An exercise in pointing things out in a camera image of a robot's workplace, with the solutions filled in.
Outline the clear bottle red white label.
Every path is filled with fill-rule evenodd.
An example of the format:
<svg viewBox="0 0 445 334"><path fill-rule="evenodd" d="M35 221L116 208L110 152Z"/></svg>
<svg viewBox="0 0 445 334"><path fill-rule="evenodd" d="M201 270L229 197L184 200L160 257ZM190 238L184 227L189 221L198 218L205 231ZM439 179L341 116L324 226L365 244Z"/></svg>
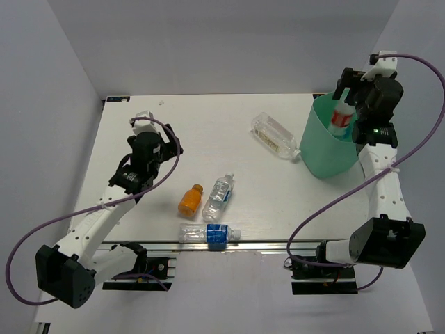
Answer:
<svg viewBox="0 0 445 334"><path fill-rule="evenodd" d="M355 107L339 100L335 106L327 130L331 135L342 138L353 120Z"/></svg>

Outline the orange juice bottle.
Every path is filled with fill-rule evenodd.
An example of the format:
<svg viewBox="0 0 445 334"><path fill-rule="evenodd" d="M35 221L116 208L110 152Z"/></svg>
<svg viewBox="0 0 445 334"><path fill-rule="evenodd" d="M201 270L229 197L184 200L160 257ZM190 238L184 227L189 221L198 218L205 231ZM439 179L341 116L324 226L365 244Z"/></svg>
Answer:
<svg viewBox="0 0 445 334"><path fill-rule="evenodd" d="M202 200L203 187L200 184L194 184L188 190L178 204L178 211L182 216L193 217L200 206Z"/></svg>

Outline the clear bottle blue green label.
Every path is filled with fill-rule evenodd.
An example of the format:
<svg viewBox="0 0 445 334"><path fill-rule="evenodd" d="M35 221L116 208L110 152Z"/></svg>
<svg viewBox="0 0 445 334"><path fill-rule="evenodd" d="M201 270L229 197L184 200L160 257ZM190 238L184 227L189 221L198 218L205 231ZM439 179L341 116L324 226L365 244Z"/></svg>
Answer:
<svg viewBox="0 0 445 334"><path fill-rule="evenodd" d="M202 218L206 223L217 223L229 202L234 188L234 174L219 177L209 194L202 210Z"/></svg>

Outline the clear bottle dark blue label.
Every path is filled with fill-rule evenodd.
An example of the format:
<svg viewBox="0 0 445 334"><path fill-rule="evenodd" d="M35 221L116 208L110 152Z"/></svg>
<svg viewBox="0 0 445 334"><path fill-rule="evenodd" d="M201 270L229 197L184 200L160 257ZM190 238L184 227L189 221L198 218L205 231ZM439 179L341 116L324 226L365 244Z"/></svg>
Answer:
<svg viewBox="0 0 445 334"><path fill-rule="evenodd" d="M240 239L240 230L223 224L181 224L179 228L182 244L227 244Z"/></svg>

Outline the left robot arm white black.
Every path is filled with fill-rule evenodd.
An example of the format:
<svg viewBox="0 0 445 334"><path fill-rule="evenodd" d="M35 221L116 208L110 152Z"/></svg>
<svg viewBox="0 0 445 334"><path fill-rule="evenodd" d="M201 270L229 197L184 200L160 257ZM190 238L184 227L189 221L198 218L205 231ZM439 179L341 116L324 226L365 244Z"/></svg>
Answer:
<svg viewBox="0 0 445 334"><path fill-rule="evenodd" d="M119 163L98 207L54 246L44 245L35 255L38 287L71 308L81 307L97 285L121 273L138 278L147 269L147 251L136 243L122 242L106 255L96 252L120 219L159 186L160 165L178 159L183 150L170 125L163 126L163 138L153 119L135 117L130 124L131 153Z"/></svg>

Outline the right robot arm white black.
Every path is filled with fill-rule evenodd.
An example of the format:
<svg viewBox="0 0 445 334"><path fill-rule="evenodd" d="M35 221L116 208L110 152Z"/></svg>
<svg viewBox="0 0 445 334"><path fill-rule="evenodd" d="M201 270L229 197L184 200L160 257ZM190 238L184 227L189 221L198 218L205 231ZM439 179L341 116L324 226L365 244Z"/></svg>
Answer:
<svg viewBox="0 0 445 334"><path fill-rule="evenodd" d="M415 223L401 191L397 161L398 139L391 122L403 96L396 73L366 78L364 72L343 70L333 98L345 89L345 103L355 107L352 140L365 177L369 200L367 222L349 239L324 241L314 260L315 272L328 278L339 265L356 263L402 269L424 240L426 231Z"/></svg>

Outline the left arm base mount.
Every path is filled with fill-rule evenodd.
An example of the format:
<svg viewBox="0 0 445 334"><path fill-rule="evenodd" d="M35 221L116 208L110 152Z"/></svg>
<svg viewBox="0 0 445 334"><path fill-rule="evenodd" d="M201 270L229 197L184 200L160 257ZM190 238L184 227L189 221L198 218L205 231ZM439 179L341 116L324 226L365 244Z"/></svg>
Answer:
<svg viewBox="0 0 445 334"><path fill-rule="evenodd" d="M149 251L136 242L118 244L136 255L136 262L130 271L119 274L102 284L103 290L167 292L175 276L177 258L163 255L150 255Z"/></svg>

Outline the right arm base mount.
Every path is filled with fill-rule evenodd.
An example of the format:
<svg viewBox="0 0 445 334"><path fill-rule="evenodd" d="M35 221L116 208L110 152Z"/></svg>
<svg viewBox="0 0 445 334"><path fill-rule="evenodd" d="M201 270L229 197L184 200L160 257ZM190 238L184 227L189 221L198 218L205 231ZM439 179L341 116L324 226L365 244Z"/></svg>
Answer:
<svg viewBox="0 0 445 334"><path fill-rule="evenodd" d="M287 257L284 268L291 272L294 296L357 294L353 268L313 267Z"/></svg>

